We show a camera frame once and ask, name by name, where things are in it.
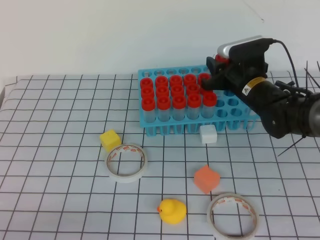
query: blue test tube rack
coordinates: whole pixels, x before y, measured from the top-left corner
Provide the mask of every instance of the blue test tube rack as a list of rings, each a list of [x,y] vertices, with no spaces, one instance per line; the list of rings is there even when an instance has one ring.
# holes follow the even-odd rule
[[[237,130],[241,127],[243,122],[243,128],[250,131],[256,120],[260,117],[252,111],[244,102],[242,102],[237,96],[231,91],[213,91],[217,95],[217,104],[215,106],[213,117],[204,118],[201,116],[201,110],[199,117],[197,119],[189,119],[187,117],[187,107],[184,114],[184,119],[181,121],[174,120],[172,117],[172,104],[170,109],[170,119],[169,121],[162,122],[158,119],[157,106],[155,108],[156,118],[152,123],[144,121],[144,111],[142,109],[142,97],[141,97],[141,88],[140,81],[144,78],[150,78],[153,81],[154,89],[154,99],[157,102],[156,97],[156,78],[158,76],[165,76],[168,78],[170,83],[170,77],[172,75],[180,75],[182,78],[186,74],[194,74],[197,79],[200,73],[209,73],[207,66],[198,65],[198,66],[184,66],[184,67],[171,67],[171,68],[154,68],[154,69],[141,69],[138,71],[138,94],[139,94],[139,118],[141,128],[145,128],[147,136],[155,136],[157,132],[161,135],[168,135],[173,130],[174,134],[183,134],[185,131],[185,126],[188,133],[197,133],[201,125],[214,124],[216,130],[222,131],[227,126],[230,130]],[[195,128],[191,128],[191,124],[196,124]]]

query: red test tube cap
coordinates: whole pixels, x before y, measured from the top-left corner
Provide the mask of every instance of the red test tube cap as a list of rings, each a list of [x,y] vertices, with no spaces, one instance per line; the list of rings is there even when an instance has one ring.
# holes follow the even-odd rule
[[[184,96],[185,95],[185,89],[182,85],[174,85],[171,87],[171,96]]]
[[[186,87],[186,94],[187,95],[190,95],[190,94],[199,94],[200,93],[200,87],[198,84],[189,84],[187,87]]]
[[[157,76],[155,79],[155,87],[166,86],[168,87],[168,78],[166,76]]]
[[[173,85],[182,85],[182,77],[179,75],[173,75],[170,77],[170,87]]]
[[[145,86],[144,88],[141,89],[141,97],[144,98],[153,98],[155,96],[155,92],[153,87],[150,86]]]
[[[157,98],[160,96],[169,96],[169,88],[167,86],[158,86],[155,90],[155,95]]]
[[[201,106],[200,94],[192,93],[188,96],[188,106],[190,108],[198,108]]]
[[[211,78],[211,75],[209,73],[206,73],[206,72],[200,73],[198,75],[198,84],[200,85],[200,87],[201,87],[202,80],[208,80],[210,78]]]
[[[172,98],[172,105],[175,109],[184,109],[186,107],[187,100],[185,96],[175,96]]]
[[[203,96],[203,105],[207,107],[213,107],[217,104],[217,95],[212,93],[207,93]]]
[[[142,99],[141,103],[142,109],[145,111],[152,111],[156,108],[156,102],[153,97],[146,97]]]
[[[140,81],[140,88],[143,89],[144,87],[154,87],[154,83],[151,78],[145,77]]]
[[[156,100],[156,106],[160,110],[167,110],[170,108],[170,98],[168,96],[160,96]]]
[[[197,77],[196,75],[189,73],[184,76],[183,83],[185,86],[188,86],[190,84],[196,84],[197,83]]]
[[[224,58],[223,56],[220,56],[219,54],[217,54],[214,59],[219,63],[224,63],[224,64],[228,64],[229,63],[229,59],[228,58]]]

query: yellow sponge cube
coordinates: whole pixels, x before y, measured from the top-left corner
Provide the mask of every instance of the yellow sponge cube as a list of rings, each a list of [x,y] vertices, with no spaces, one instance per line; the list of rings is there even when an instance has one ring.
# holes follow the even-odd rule
[[[113,130],[113,129],[101,134],[100,141],[101,141],[103,148],[107,152],[110,152],[111,149],[113,149],[114,147],[119,146],[121,144],[120,137],[118,136],[118,134],[116,134],[115,130]]]

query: white cube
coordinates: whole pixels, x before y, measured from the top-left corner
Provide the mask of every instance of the white cube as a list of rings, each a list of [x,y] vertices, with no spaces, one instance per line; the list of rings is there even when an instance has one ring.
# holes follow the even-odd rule
[[[217,131],[215,125],[200,126],[200,137],[202,144],[213,144],[217,142]]]

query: double-sided tape roll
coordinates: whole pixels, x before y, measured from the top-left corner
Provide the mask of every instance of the double-sided tape roll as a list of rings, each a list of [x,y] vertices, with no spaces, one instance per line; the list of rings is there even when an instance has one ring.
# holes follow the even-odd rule
[[[111,171],[111,168],[110,168],[111,160],[118,158],[120,156],[120,153],[124,153],[124,152],[140,154],[142,161],[143,161],[143,165],[139,171],[137,171],[134,174],[130,174],[130,175],[117,174],[116,172]],[[109,177],[111,179],[113,179],[114,181],[116,181],[118,183],[123,183],[123,184],[132,183],[132,182],[140,179],[143,176],[144,172],[146,171],[147,165],[148,165],[147,164],[148,159],[147,159],[146,152],[143,150],[142,147],[140,147],[138,145],[134,145],[134,144],[122,144],[122,145],[116,146],[115,148],[113,148],[110,151],[108,157],[104,161],[105,161],[106,167],[109,170]]]
[[[220,230],[218,230],[214,224],[213,217],[212,217],[212,210],[215,206],[225,204],[225,203],[236,203],[245,209],[248,210],[249,214],[251,215],[253,219],[253,230],[249,233],[247,233],[244,236],[229,236]],[[245,199],[243,196],[234,194],[234,193],[224,193],[219,196],[216,196],[211,202],[206,212],[206,220],[211,226],[211,229],[213,231],[213,235],[218,240],[249,240],[253,238],[256,235],[256,232],[259,227],[259,213],[255,210],[252,203],[250,203],[247,199]]]

